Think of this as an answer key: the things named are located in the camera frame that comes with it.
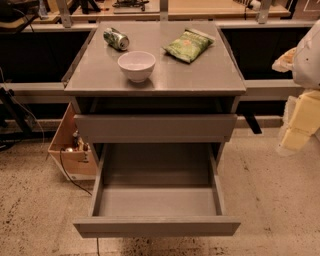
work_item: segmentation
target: wire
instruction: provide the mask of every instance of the wire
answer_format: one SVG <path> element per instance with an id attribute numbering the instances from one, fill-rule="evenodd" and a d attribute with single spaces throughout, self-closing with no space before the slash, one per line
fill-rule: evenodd
<path id="1" fill-rule="evenodd" d="M 99 238 L 97 237 L 97 255 L 100 256 L 100 251 L 99 251 Z"/>
<path id="2" fill-rule="evenodd" d="M 60 149 L 60 163 L 61 163 L 61 166 L 62 166 L 62 169 L 64 171 L 64 173 L 66 174 L 66 176 L 68 177 L 68 179 L 73 183 L 73 185 L 77 186 L 78 188 L 82 189 L 83 191 L 87 192 L 90 196 L 92 196 L 92 194 L 86 190 L 85 188 L 81 187 L 79 184 L 75 183 L 69 176 L 69 174 L 67 173 L 66 169 L 64 168 L 64 165 L 63 165 L 63 161 L 62 161 L 62 151 L 64 151 L 64 148 L 61 148 Z"/>
<path id="3" fill-rule="evenodd" d="M 15 9 L 15 8 L 13 8 L 13 10 L 16 11 L 16 12 L 21 13 L 23 15 L 23 17 L 27 20 L 27 22 L 30 22 L 29 18 L 27 17 L 27 15 L 25 13 L 23 13 L 22 11 L 20 11 L 18 9 Z M 29 26 L 30 26 L 32 32 L 34 33 L 33 27 L 31 26 L 31 22 L 30 22 Z"/>
<path id="4" fill-rule="evenodd" d="M 248 6 L 244 7 L 244 20 L 247 20 L 247 8 Z"/>
<path id="5" fill-rule="evenodd" d="M 11 96 L 11 99 L 18 105 L 20 106 L 24 111 L 26 111 L 29 115 L 32 116 L 32 118 L 35 120 L 35 122 L 38 124 L 38 126 L 40 127 L 40 130 L 42 132 L 42 145 L 44 145 L 44 139 L 45 139 L 45 135 L 44 135 L 44 130 L 40 124 L 40 122 L 37 120 L 37 118 L 34 116 L 34 114 L 28 110 L 27 108 L 25 108 L 19 101 L 17 101 L 13 95 L 11 94 L 10 90 L 8 90 L 7 88 L 7 85 L 6 85 L 6 82 L 4 80 L 4 75 L 3 75 L 3 71 L 2 71 L 2 68 L 0 67 L 0 72 L 1 72 L 1 78 L 2 78 L 2 81 L 3 81 L 3 87 L 6 89 L 7 93 Z"/>

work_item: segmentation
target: cabinet top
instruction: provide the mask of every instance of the cabinet top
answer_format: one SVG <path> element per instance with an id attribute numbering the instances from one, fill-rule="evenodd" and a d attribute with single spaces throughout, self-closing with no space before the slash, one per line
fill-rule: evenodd
<path id="1" fill-rule="evenodd" d="M 156 65 L 148 80 L 134 84 L 120 71 L 117 60 L 125 52 L 105 42 L 103 32 L 108 27 L 128 36 L 128 51 L 146 51 L 155 56 Z M 216 39 L 191 64 L 175 59 L 162 48 L 179 38 L 187 27 Z M 101 22 L 65 91 L 73 96 L 241 95 L 245 86 L 239 72 L 214 22 Z"/>

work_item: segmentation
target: cardboard box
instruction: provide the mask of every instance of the cardboard box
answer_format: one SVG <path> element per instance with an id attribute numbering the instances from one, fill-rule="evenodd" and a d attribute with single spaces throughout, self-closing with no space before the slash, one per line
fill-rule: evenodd
<path id="1" fill-rule="evenodd" d="M 75 111 L 72 107 L 72 104 L 69 104 L 48 149 L 49 154 L 65 176 L 66 174 L 60 161 L 60 150 L 72 147 L 73 145 L 72 135 L 77 130 L 77 126 L 74 121 L 74 115 Z M 95 179 L 97 164 L 94 161 L 91 150 L 88 150 L 87 152 L 61 151 L 61 159 L 65 171 L 68 173 L 72 180 Z"/>

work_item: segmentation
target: open drawer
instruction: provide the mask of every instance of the open drawer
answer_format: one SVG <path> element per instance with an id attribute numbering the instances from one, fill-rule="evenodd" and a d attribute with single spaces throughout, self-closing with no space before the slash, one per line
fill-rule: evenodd
<path id="1" fill-rule="evenodd" d="M 208 143 L 104 144 L 82 237 L 221 236 L 240 225 L 226 216 Z"/>

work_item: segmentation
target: gray cabinet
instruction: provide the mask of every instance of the gray cabinet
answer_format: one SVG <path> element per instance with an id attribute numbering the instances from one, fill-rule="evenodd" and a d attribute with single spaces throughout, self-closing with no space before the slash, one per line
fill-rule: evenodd
<path id="1" fill-rule="evenodd" d="M 194 27 L 216 37 L 191 65 L 161 46 Z M 130 50 L 157 59 L 134 85 L 116 66 L 106 27 L 126 32 Z M 243 82 L 211 22 L 101 23 L 66 87 L 75 121 L 98 163 L 92 204 L 74 225 L 83 237 L 233 235 L 217 172 Z"/>

